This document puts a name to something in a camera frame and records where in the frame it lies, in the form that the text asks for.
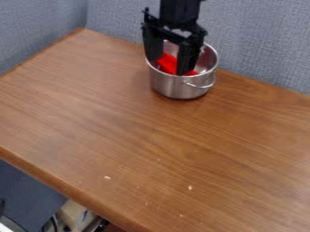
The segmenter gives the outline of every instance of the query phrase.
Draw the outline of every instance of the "red object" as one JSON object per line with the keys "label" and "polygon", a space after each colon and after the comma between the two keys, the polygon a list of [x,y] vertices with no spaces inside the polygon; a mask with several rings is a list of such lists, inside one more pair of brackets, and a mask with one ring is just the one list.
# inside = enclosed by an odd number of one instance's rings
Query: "red object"
{"label": "red object", "polygon": [[[168,53],[164,53],[162,55],[162,58],[158,60],[158,64],[160,65],[160,71],[164,73],[168,73],[171,75],[176,74],[176,58],[170,55]],[[184,76],[194,76],[199,73],[196,71],[190,71],[184,74]]]}

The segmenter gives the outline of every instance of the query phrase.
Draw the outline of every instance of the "stainless steel pot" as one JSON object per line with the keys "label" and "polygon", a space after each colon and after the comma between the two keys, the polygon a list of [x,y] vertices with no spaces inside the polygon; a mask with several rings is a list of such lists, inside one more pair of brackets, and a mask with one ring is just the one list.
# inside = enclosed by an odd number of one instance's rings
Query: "stainless steel pot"
{"label": "stainless steel pot", "polygon": [[[164,42],[164,51],[176,57],[178,45]],[[194,99],[200,97],[215,84],[215,69],[218,67],[218,53],[215,49],[204,44],[200,48],[200,57],[195,67],[199,73],[194,76],[176,76],[162,72],[156,62],[150,62],[150,84],[151,88],[163,96],[174,99]]]}

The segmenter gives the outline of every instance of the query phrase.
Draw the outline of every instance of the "pot handle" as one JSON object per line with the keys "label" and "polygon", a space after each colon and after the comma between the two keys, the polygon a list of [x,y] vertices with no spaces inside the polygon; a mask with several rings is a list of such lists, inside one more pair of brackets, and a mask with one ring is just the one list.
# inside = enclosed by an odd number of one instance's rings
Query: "pot handle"
{"label": "pot handle", "polygon": [[188,85],[188,86],[191,86],[191,87],[194,87],[194,88],[198,88],[198,89],[208,89],[208,88],[211,88],[214,86],[214,83],[215,83],[215,80],[216,80],[215,72],[212,72],[212,77],[211,78],[212,78],[212,82],[208,85],[199,86],[199,85],[196,85],[194,83],[188,83],[186,81],[184,81],[184,84]]}

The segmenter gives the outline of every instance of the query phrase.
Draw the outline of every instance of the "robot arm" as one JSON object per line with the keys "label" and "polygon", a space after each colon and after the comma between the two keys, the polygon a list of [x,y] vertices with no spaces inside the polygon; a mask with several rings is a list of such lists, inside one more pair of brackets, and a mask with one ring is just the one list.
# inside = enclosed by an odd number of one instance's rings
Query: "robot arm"
{"label": "robot arm", "polygon": [[[183,75],[195,68],[203,39],[207,31],[198,25],[200,1],[203,0],[162,0],[160,18],[144,11],[143,42],[150,61],[156,61],[163,55],[163,41],[179,45],[176,74]],[[174,32],[179,29],[190,32],[183,36]]]}

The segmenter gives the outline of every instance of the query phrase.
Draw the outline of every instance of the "table top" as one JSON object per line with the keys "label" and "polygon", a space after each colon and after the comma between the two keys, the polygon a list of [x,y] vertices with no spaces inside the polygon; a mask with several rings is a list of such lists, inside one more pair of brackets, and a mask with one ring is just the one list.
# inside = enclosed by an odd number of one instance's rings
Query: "table top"
{"label": "table top", "polygon": [[0,154],[128,232],[310,231],[310,97],[218,71],[167,99],[85,29],[0,79]]}

